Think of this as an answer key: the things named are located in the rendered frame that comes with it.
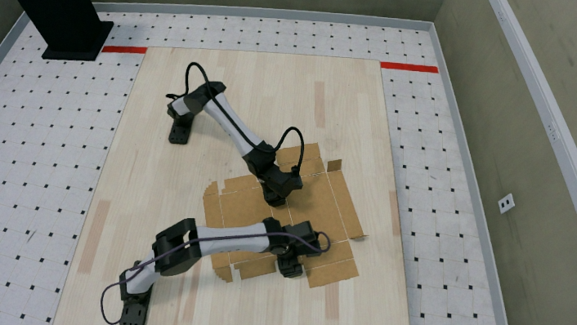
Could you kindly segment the brown cardboard box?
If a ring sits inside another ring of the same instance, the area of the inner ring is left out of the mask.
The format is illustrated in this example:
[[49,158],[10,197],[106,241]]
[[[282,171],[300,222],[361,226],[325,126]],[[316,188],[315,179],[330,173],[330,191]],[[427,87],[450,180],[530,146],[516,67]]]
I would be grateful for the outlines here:
[[[280,170],[291,172],[291,167],[298,165],[301,146],[278,149],[275,153]],[[208,228],[243,227],[261,223],[267,217],[274,217],[283,227],[309,220],[314,231],[325,232],[330,242],[333,243],[327,252],[322,252],[321,256],[297,257],[298,263],[304,265],[309,287],[322,287],[357,277],[359,273],[348,238],[362,238],[368,235],[363,235],[342,174],[342,160],[328,161],[326,174],[318,143],[304,145],[302,160],[305,161],[302,161],[299,175],[302,176],[303,187],[293,190],[286,197],[287,202],[280,207],[271,207],[266,203],[261,184],[257,182],[254,174],[224,180],[226,188],[221,190],[222,195],[218,195],[217,182],[211,182],[211,185],[204,190],[206,196],[203,196],[206,225]],[[227,283],[233,282],[231,268],[227,267],[230,263],[248,260],[234,264],[235,269],[239,269],[241,280],[271,274],[276,272],[277,255],[270,255],[273,254],[270,252],[229,252],[228,256],[228,252],[215,253],[211,255],[212,269],[221,280],[226,280]]]

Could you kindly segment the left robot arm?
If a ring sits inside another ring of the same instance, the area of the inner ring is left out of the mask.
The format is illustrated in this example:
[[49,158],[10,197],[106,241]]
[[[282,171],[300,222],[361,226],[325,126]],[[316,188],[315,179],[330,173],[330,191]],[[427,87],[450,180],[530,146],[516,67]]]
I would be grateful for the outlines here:
[[274,164],[275,152],[266,154],[253,147],[251,142],[263,149],[273,149],[272,145],[253,134],[230,107],[223,94],[226,90],[223,82],[209,81],[215,96],[213,98],[210,97],[205,84],[200,85],[187,96],[183,96],[184,98],[178,99],[177,97],[167,104],[169,108],[167,114],[174,119],[168,137],[169,142],[186,143],[194,115],[204,110],[233,140],[242,159],[247,163],[249,171],[261,184],[267,185],[282,198],[289,196],[295,189],[302,189],[302,179],[298,175],[297,165],[291,167],[291,172],[282,172],[280,167]]

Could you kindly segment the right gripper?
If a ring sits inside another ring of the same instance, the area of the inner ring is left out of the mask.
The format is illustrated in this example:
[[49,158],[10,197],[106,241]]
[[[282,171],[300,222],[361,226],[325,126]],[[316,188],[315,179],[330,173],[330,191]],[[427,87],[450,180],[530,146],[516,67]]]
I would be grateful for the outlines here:
[[280,273],[285,278],[296,278],[302,276],[302,265],[298,263],[298,258],[295,256],[296,247],[291,245],[290,250],[285,254],[276,254]]

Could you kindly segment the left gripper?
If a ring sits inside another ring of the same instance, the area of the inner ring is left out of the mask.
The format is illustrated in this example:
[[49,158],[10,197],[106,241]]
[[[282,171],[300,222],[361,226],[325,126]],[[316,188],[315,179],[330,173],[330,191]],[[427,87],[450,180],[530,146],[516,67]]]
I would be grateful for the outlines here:
[[280,197],[276,192],[274,192],[272,189],[270,189],[267,185],[261,184],[261,186],[262,186],[262,190],[263,190],[264,199],[265,199],[266,203],[268,203],[269,206],[280,207],[280,206],[283,206],[285,204],[286,198]]

